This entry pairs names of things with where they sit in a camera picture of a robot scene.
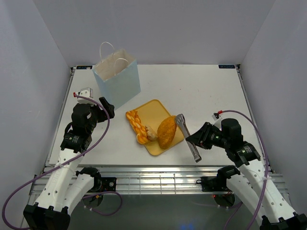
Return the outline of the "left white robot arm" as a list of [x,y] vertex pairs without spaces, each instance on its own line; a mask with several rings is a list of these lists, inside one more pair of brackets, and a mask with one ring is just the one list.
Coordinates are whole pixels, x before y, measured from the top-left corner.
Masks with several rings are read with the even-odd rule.
[[50,178],[34,204],[24,208],[24,218],[32,230],[66,230],[82,197],[101,188],[98,169],[76,169],[91,146],[96,125],[114,118],[114,106],[104,97],[99,98],[100,103],[91,97],[77,98]]

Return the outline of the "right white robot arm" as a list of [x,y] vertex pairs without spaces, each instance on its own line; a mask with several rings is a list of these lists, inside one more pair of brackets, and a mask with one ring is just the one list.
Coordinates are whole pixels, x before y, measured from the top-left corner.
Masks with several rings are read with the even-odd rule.
[[232,165],[218,170],[217,176],[202,181],[204,186],[234,192],[260,224],[261,230],[305,230],[307,217],[298,214],[285,200],[267,174],[255,147],[244,141],[236,119],[221,121],[220,127],[206,122],[186,141],[202,149],[223,148]]

